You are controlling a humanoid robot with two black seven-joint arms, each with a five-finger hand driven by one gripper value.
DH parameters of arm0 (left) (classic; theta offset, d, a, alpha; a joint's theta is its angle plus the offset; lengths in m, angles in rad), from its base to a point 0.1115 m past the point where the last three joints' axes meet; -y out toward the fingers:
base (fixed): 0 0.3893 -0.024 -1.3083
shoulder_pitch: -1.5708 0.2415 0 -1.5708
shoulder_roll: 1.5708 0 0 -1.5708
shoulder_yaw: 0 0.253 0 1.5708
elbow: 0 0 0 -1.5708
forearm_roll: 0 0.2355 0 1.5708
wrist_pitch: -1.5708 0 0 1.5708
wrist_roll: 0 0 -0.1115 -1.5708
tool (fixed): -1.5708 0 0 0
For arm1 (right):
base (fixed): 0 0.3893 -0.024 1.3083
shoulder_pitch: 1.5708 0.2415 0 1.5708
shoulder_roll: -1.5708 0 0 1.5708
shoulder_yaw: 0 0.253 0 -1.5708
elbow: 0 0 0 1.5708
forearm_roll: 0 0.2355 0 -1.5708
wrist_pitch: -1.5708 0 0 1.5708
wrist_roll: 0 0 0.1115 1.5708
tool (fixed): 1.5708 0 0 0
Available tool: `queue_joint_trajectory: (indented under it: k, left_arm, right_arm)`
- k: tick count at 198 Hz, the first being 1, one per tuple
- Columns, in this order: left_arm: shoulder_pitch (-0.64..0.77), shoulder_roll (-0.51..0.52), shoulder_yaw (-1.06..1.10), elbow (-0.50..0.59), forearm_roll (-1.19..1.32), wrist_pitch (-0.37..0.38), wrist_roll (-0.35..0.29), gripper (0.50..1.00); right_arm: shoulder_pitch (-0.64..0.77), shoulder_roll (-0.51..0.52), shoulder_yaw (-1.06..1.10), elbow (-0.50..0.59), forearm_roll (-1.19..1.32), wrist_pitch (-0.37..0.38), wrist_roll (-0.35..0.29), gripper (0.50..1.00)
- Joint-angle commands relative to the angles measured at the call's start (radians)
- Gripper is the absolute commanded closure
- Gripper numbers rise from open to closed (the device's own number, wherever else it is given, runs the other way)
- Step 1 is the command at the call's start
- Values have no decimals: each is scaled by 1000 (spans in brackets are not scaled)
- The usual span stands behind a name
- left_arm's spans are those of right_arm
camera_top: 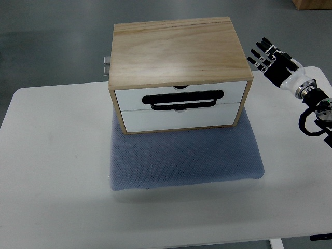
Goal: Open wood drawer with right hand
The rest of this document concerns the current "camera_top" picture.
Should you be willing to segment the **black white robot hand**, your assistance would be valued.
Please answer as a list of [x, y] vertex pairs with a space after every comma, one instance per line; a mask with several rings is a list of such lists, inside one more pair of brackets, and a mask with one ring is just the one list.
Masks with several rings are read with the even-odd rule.
[[276, 87], [299, 96], [304, 88], [316, 86], [316, 82], [306, 76], [305, 69], [299, 62], [267, 38], [262, 38], [256, 46], [259, 50], [252, 49], [253, 57], [248, 57], [247, 60]]

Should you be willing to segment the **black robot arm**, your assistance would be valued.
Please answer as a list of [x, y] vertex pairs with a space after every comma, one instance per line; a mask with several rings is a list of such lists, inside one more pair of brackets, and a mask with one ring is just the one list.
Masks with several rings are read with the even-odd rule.
[[[327, 134], [323, 141], [331, 147], [331, 98], [320, 88], [316, 81], [309, 80], [301, 84], [296, 91], [296, 97], [303, 100], [308, 108], [300, 115], [298, 126], [302, 133], [310, 137]], [[319, 131], [310, 132], [306, 128], [309, 115], [315, 114], [314, 123], [320, 128]]]

